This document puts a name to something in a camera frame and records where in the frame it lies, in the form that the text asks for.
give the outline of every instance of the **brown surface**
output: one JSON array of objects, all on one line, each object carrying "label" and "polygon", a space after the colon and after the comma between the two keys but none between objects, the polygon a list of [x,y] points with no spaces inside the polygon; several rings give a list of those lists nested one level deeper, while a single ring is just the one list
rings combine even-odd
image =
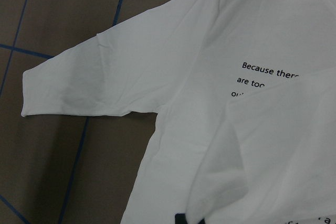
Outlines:
[{"label": "brown surface", "polygon": [[[24,0],[1,0],[13,43]],[[124,0],[119,22],[169,0]],[[118,0],[28,0],[15,45],[56,55],[112,25]],[[0,48],[0,81],[10,50]],[[22,118],[22,73],[45,61],[14,52],[0,96],[0,195],[31,224],[58,223],[84,116]],[[90,118],[62,223],[119,223],[156,114]],[[0,200],[0,223],[23,223]]]}]

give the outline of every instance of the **shirt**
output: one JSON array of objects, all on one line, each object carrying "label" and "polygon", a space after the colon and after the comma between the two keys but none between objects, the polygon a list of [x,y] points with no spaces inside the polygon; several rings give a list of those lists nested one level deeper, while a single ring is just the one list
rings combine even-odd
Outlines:
[{"label": "shirt", "polygon": [[[335,14],[332,0],[172,0],[24,72],[22,116],[158,113],[122,223],[172,224],[228,101],[336,65]],[[225,204],[248,191],[232,165],[244,190]]]}]

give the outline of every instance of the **black object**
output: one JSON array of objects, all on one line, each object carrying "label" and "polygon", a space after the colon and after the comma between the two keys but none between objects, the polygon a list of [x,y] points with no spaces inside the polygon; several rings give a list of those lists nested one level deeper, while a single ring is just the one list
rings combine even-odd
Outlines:
[{"label": "black object", "polygon": [[[176,214],[175,215],[175,224],[188,224],[185,214]],[[200,221],[198,224],[206,224],[204,219]]]}]

